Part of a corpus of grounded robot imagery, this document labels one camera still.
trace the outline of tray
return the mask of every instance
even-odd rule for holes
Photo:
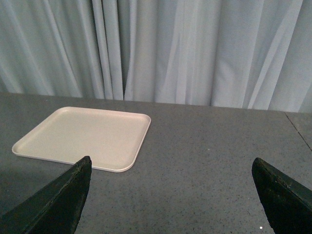
[[[63,107],[16,142],[12,152],[68,164],[90,156],[95,169],[124,172],[133,166],[150,123],[144,114]]]

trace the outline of gray table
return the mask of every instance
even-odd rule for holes
[[[273,234],[251,175],[256,157],[312,188],[310,114],[2,93],[0,215],[70,167],[11,152],[64,106],[152,119],[130,170],[93,170],[77,234]]]

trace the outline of speckled countertop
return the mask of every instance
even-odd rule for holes
[[[273,234],[251,174],[256,157],[312,189],[311,114],[0,93],[0,215],[70,167],[11,152],[64,106],[152,119],[130,170],[93,170],[77,234]]]

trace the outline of white curtain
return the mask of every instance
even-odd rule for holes
[[[312,112],[310,0],[0,0],[0,91]]]

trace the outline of white tray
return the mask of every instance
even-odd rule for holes
[[[63,107],[14,144],[18,156],[74,164],[90,156],[92,167],[130,169],[151,118],[144,114]]]

